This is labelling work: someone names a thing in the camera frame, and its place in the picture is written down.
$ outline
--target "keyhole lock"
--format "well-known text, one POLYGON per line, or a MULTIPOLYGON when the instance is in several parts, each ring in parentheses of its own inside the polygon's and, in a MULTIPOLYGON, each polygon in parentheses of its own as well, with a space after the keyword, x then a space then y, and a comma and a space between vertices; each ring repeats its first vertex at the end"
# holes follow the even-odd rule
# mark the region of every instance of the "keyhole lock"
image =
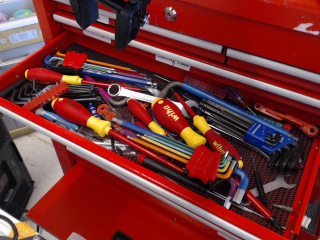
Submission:
POLYGON ((168 21, 172 22, 177 19, 177 12, 171 6, 167 6, 164 9, 164 17, 168 21))

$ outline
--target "red tool chest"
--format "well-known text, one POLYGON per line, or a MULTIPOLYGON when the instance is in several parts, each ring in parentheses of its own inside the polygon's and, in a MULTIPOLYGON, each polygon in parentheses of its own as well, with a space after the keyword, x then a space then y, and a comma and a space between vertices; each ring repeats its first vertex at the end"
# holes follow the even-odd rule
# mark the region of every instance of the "red tool chest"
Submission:
MULTIPOLYGON (((46 45, 0 76, 0 111, 49 136, 65 173, 28 213, 39 226, 59 239, 73 232, 87 240, 111 239, 117 231, 133 239, 318 239, 318 208, 312 232, 301 228, 308 205, 319 195, 318 135, 293 130, 303 149, 301 169, 267 167, 261 155, 255 163, 265 184, 283 173, 289 174, 288 184, 295 184, 267 194, 267 208, 285 227, 277 229, 261 215, 236 206, 226 209, 219 198, 156 174, 8 97, 26 82, 25 71, 42 67, 48 55, 76 51, 147 73, 160 81, 159 88, 165 82, 155 75, 171 81, 195 78, 222 89, 233 86, 251 103, 318 126, 317 1, 152 0, 147 6, 150 23, 121 50, 114 46, 116 14, 106 7, 99 5, 99 20, 83 30, 68 0, 33 2, 46 45), (176 13, 176 19, 166 19, 165 11, 176 13), (289 205, 294 212, 273 203, 289 205)), ((232 143, 242 157, 249 188, 254 188, 252 151, 232 143)))

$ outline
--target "floor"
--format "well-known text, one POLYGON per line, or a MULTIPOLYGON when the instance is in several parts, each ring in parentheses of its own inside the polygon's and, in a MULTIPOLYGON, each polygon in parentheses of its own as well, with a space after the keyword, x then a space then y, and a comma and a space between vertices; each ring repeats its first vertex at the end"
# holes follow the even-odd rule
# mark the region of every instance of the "floor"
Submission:
MULTIPOLYGON (((31 132, 13 139, 32 179, 34 189, 26 209, 31 209, 38 200, 63 176, 56 151, 51 139, 40 132, 31 132)), ((37 225, 26 217, 20 218, 21 222, 37 229, 37 225)), ((47 240, 57 240, 45 230, 39 233, 47 240)))

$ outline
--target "wrench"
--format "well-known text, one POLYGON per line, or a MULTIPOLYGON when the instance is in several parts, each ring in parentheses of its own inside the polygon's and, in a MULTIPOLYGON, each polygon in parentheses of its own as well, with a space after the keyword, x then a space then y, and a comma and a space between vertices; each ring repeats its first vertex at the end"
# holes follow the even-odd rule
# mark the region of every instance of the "wrench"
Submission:
MULTIPOLYGON (((285 189, 294 188, 296 186, 296 184, 288 184, 288 183, 286 183, 285 177, 288 177, 288 176, 290 176, 289 173, 279 173, 274 181, 271 181, 271 182, 266 183, 266 184, 263 185, 264 192, 265 193, 269 193, 269 192, 272 192, 272 191, 277 190, 279 188, 285 188, 285 189)), ((251 189, 250 192, 255 197, 259 196, 257 188, 251 189)), ((248 206, 248 205, 250 205, 250 203, 248 201, 246 201, 246 200, 243 200, 241 202, 241 205, 248 206)))
MULTIPOLYGON (((127 98, 131 98, 131 99, 140 100, 140 101, 147 102, 147 103, 152 103, 155 99, 158 98, 157 96, 151 96, 151 95, 147 95, 147 94, 140 93, 137 91, 131 91, 129 89, 125 89, 117 83, 111 84, 108 87, 107 92, 111 97, 121 96, 121 97, 127 97, 127 98)), ((182 114, 185 117, 190 118, 190 115, 187 113, 184 106, 180 102, 177 102, 177 101, 171 101, 171 102, 173 102, 180 109, 180 111, 182 112, 182 114)))

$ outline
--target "tool chest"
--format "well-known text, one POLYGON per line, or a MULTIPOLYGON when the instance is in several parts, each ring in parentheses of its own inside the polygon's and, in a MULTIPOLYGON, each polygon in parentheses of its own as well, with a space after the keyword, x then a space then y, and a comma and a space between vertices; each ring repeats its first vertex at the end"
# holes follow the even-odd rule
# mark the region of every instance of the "tool chest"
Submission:
MULTIPOLYGON (((59 239, 72 233, 87 240, 319 238, 320 139, 314 134, 320 117, 317 2, 257 0, 240 5, 232 0, 152 0, 147 5, 149 24, 140 27, 137 38, 125 49, 115 48, 116 14, 102 4, 98 20, 83 30, 69 1, 33 2, 46 44, 0 76, 0 112, 49 136, 65 173, 27 214, 40 227, 59 239), (220 132, 241 156, 249 190, 256 187, 255 168, 263 184, 284 176, 286 187, 266 193, 266 208, 284 228, 277 228, 252 204, 241 208, 233 202, 229 209, 224 207, 225 200, 219 196, 228 195, 227 181, 213 188, 216 195, 172 181, 142 166, 137 155, 119 155, 23 108, 17 92, 33 87, 25 78, 26 70, 49 68, 45 59, 57 52, 86 54, 90 60, 136 70, 160 91, 174 81, 185 83, 187 88, 175 89, 199 103, 202 114, 215 127, 224 126, 216 116, 225 110, 212 110, 209 117, 206 112, 215 108, 213 101, 222 99, 225 107, 235 103, 225 96, 226 86, 238 89, 252 103, 251 108, 259 103, 315 126, 310 136, 292 125, 290 133, 301 149, 290 149, 300 159, 293 168, 270 165, 265 152, 239 141, 245 138, 241 132, 238 139, 220 132), (191 86, 214 98, 204 99, 191 86), (308 221, 305 215, 311 223, 302 227, 308 221)), ((169 90, 165 97, 177 102, 169 90)), ((123 97, 113 99, 119 102, 123 97)), ((100 98, 94 104, 105 103, 100 98)), ((80 104, 88 108, 86 101, 80 104)), ((132 120, 126 105, 114 107, 125 120, 132 120)), ((50 104, 44 108, 52 111, 50 104)), ((239 125, 243 116, 255 118, 241 110, 237 116, 239 125)))

